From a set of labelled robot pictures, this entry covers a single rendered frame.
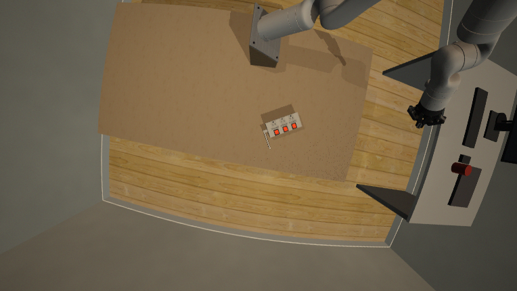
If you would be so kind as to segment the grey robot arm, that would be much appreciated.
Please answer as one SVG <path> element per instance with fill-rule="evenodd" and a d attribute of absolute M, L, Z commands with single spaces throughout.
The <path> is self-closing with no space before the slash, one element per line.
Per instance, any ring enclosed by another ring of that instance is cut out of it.
<path fill-rule="evenodd" d="M 257 29 L 262 40 L 271 41 L 313 28 L 319 15 L 321 26 L 335 30 L 347 25 L 381 0 L 303 0 L 261 17 Z M 420 103 L 431 111 L 446 107 L 458 90 L 458 72 L 483 63 L 500 34 L 517 16 L 517 0 L 473 0 L 457 27 L 461 40 L 438 49 L 431 59 L 430 79 Z"/>

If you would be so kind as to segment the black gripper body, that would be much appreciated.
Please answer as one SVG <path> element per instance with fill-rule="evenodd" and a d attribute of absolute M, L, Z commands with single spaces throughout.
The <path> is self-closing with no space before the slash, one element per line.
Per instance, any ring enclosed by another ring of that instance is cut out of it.
<path fill-rule="evenodd" d="M 441 114 L 442 114 L 442 111 L 444 110 L 444 109 L 439 110 L 439 111 L 431 111 L 431 110 L 427 110 L 427 109 L 425 109 L 425 108 L 422 106 L 422 104 L 420 103 L 420 101 L 419 101 L 419 103 L 416 105 L 416 107 L 415 107 L 414 109 L 415 109 L 415 111 L 416 111 L 416 113 L 417 113 L 417 115 L 418 115 L 418 116 L 420 115 L 420 112 L 421 112 L 422 114 L 424 114 L 422 118 L 426 118 L 427 116 L 431 116 L 432 118 L 431 118 L 430 120 L 435 119 L 435 118 L 440 118 L 440 117 L 441 117 Z"/>

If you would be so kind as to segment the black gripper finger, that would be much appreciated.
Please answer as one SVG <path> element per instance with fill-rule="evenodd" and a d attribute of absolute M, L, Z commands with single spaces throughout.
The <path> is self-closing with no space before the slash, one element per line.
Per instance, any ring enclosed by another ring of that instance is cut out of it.
<path fill-rule="evenodd" d="M 416 107 L 416 106 L 415 106 L 415 107 Z M 410 117 L 411 117 L 413 120 L 416 120 L 416 121 L 417 121 L 417 123 L 416 123 L 415 125 L 416 125 L 416 128 L 418 128 L 418 127 L 419 127 L 419 125 L 420 125 L 420 124 L 421 124 L 421 122 L 422 122 L 422 119 L 423 119 L 422 117 L 423 117 L 423 115 L 424 115 L 424 114 L 420 113 L 420 115 L 418 116 L 418 115 L 416 114 L 415 109 L 414 109 L 415 107 L 413 107 L 413 106 L 409 106 L 409 108 L 408 108 L 407 112 L 409 113 Z"/>
<path fill-rule="evenodd" d="M 440 118 L 430 120 L 431 118 L 432 118 L 431 116 L 427 116 L 426 118 L 424 118 L 422 120 L 421 124 L 419 125 L 418 129 L 422 128 L 424 125 L 432 126 L 432 125 L 444 124 L 447 117 L 441 115 Z"/>

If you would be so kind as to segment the grey power strip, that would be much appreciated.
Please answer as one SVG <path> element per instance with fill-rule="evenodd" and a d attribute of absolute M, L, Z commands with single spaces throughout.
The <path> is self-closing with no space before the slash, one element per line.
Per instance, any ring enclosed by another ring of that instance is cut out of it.
<path fill-rule="evenodd" d="M 271 122 L 267 122 L 267 123 L 265 123 L 265 126 L 267 129 L 263 130 L 263 133 L 265 135 L 265 139 L 267 141 L 269 149 L 271 149 L 267 136 L 266 136 L 266 132 L 268 132 L 269 137 L 271 138 L 276 135 L 280 135 L 282 133 L 291 131 L 293 129 L 297 129 L 297 128 L 301 127 L 302 125 L 301 125 L 298 113 L 295 112 L 293 114 L 281 117 L 281 118 L 273 120 Z"/>

